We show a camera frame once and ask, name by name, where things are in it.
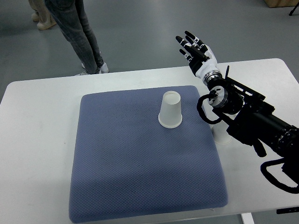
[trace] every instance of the black mechanical arm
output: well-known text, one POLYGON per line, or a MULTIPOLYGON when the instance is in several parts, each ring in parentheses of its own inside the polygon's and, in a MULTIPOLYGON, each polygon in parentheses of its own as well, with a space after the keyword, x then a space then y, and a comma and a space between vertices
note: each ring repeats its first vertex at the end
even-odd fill
POLYGON ((265 96, 228 77, 229 66, 225 77, 217 68, 217 60, 211 49, 199 38, 185 31, 186 40, 177 36, 177 41, 184 50, 179 51, 189 62, 193 74, 200 78, 210 93, 199 98, 197 110, 200 117, 209 124, 221 120, 228 124, 227 133, 243 144, 253 146, 257 155, 266 156, 263 143, 281 156, 276 161, 261 165, 261 172, 276 187, 293 194, 299 194, 299 129, 289 125, 272 113, 273 106, 264 102, 265 96), (202 103, 208 99, 213 112, 219 117, 210 120, 206 117, 202 103), (226 114, 237 114, 231 119, 226 114), (282 171, 288 175, 297 187, 289 187, 279 182, 268 172, 269 166, 283 164, 282 171))

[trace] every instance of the white table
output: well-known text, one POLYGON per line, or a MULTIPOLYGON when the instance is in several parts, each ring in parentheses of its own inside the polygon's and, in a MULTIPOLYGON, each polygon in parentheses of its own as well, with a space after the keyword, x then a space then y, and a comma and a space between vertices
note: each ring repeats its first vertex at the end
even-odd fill
MULTIPOLYGON (((221 63, 223 74, 227 65, 231 78, 265 95, 276 108, 274 115, 299 127, 299 84, 283 61, 221 63)), ((71 169, 83 95, 176 85, 195 85, 201 95, 208 93, 189 67, 11 83, 0 104, 0 223, 71 223, 71 169)), ((207 102, 205 108, 213 118, 207 102)), ((274 187, 261 174, 264 161, 279 158, 269 147, 268 155, 259 158, 253 147, 235 139, 216 145, 228 188, 225 207, 96 223, 158 223, 299 206, 299 195, 274 187)), ((277 176, 292 185, 279 169, 277 176)))

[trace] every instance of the white paper cup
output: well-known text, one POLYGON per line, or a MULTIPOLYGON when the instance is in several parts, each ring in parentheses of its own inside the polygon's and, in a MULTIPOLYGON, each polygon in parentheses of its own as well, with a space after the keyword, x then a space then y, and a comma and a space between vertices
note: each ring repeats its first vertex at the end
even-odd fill
POLYGON ((182 123, 181 96, 177 92, 164 93, 158 119, 167 128, 175 128, 182 123))
POLYGON ((212 133, 213 133, 214 141, 216 143, 220 145, 225 145, 230 143, 233 137, 227 133, 226 131, 227 128, 228 128, 228 124, 225 123, 223 120, 212 127, 212 133))

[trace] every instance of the gray jeans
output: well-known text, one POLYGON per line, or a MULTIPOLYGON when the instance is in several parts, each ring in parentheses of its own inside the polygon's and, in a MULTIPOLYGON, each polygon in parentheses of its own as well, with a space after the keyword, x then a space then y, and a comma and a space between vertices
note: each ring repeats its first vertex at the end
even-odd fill
POLYGON ((83 0, 44 0, 66 40, 71 43, 88 74, 103 65, 97 40, 89 26, 83 0))

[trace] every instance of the gray floor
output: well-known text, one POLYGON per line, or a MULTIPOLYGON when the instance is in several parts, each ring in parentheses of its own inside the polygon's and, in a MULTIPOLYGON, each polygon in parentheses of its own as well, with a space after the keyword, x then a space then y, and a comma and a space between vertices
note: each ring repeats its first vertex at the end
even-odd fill
MULTIPOLYGON (((13 81, 73 76, 81 62, 59 27, 31 21, 27 1, 0 0, 0 101, 13 81)), ((176 35, 188 30, 218 62, 280 58, 299 80, 299 9, 263 0, 85 0, 85 10, 111 72, 186 66, 176 35)), ((253 214, 256 224, 299 223, 299 213, 253 214)), ((240 216, 184 221, 240 224, 240 216)))

